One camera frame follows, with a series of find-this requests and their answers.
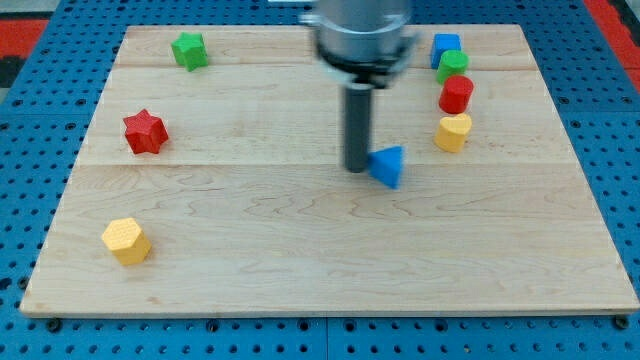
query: toy block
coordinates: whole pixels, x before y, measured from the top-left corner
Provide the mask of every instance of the toy block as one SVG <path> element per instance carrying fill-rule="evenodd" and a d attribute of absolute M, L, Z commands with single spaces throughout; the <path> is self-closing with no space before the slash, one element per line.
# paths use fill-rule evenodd
<path fill-rule="evenodd" d="M 440 93 L 440 108 L 449 114 L 461 114 L 467 109 L 472 92 L 471 79 L 463 75 L 451 76 L 444 82 Z"/>
<path fill-rule="evenodd" d="M 369 154 L 369 174 L 392 189 L 397 189 L 402 175 L 402 146 L 394 146 Z"/>
<path fill-rule="evenodd" d="M 440 57 L 447 50 L 462 50 L 458 34 L 436 34 L 431 45 L 431 68 L 437 69 Z"/>
<path fill-rule="evenodd" d="M 134 154 L 143 152 L 158 154 L 160 145 L 169 139 L 162 119 L 152 116 L 146 109 L 123 120 L 127 127 L 124 136 Z"/>
<path fill-rule="evenodd" d="M 141 263 L 151 250 L 151 242 L 133 218 L 113 220 L 102 241 L 122 265 Z"/>
<path fill-rule="evenodd" d="M 181 33 L 171 43 L 171 50 L 178 65 L 184 66 L 189 72 L 209 65 L 202 34 Z"/>
<path fill-rule="evenodd" d="M 440 119 L 440 125 L 434 137 L 435 144 L 447 152 L 462 151 L 467 134 L 471 130 L 471 123 L 471 117 L 467 114 Z"/>
<path fill-rule="evenodd" d="M 469 65 L 469 57 L 461 50 L 447 50 L 440 57 L 436 80 L 440 85 L 453 75 L 464 75 Z"/>

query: red surface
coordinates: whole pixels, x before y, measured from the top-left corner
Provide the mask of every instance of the red surface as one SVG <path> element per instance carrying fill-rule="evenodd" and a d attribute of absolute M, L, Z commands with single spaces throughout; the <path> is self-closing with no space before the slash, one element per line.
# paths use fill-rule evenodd
<path fill-rule="evenodd" d="M 640 48 L 631 38 L 629 29 L 620 22 L 620 15 L 615 7 L 606 0 L 584 0 L 591 16 L 600 27 L 627 74 L 640 91 Z"/>
<path fill-rule="evenodd" d="M 124 136 L 134 154 L 143 152 L 158 154 L 160 145 L 169 140 L 162 119 L 152 116 L 146 109 L 123 120 L 127 126 Z"/>
<path fill-rule="evenodd" d="M 438 102 L 440 108 L 449 114 L 461 114 L 467 109 L 472 92 L 471 79 L 462 75 L 451 76 L 444 82 Z"/>
<path fill-rule="evenodd" d="M 49 20 L 0 20 L 0 58 L 29 57 Z"/>

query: green hexagon block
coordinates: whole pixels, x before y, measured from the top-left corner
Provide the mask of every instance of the green hexagon block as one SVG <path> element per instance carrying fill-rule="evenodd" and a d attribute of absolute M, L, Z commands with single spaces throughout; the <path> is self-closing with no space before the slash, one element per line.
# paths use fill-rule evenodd
<path fill-rule="evenodd" d="M 181 33 L 180 37 L 171 43 L 171 50 L 178 65 L 184 66 L 187 71 L 209 65 L 202 34 Z"/>

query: blue block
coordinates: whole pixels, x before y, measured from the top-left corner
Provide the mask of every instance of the blue block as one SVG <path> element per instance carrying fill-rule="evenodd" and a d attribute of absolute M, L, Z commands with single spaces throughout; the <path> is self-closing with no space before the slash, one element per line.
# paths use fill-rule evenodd
<path fill-rule="evenodd" d="M 440 57 L 447 50 L 462 50 L 458 34 L 436 34 L 431 46 L 431 68 L 437 69 Z"/>
<path fill-rule="evenodd" d="M 394 146 L 369 154 L 369 174 L 392 189 L 397 189 L 402 175 L 402 146 Z"/>

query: metal cylinder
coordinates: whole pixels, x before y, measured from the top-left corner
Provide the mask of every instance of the metal cylinder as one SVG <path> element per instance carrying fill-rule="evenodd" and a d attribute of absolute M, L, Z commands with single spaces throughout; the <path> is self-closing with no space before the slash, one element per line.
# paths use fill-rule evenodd
<path fill-rule="evenodd" d="M 354 173 L 367 168 L 372 92 L 371 89 L 343 88 L 344 167 Z"/>
<path fill-rule="evenodd" d="M 394 55 L 410 20 L 409 0 L 318 0 L 318 41 L 326 51 L 352 62 Z"/>

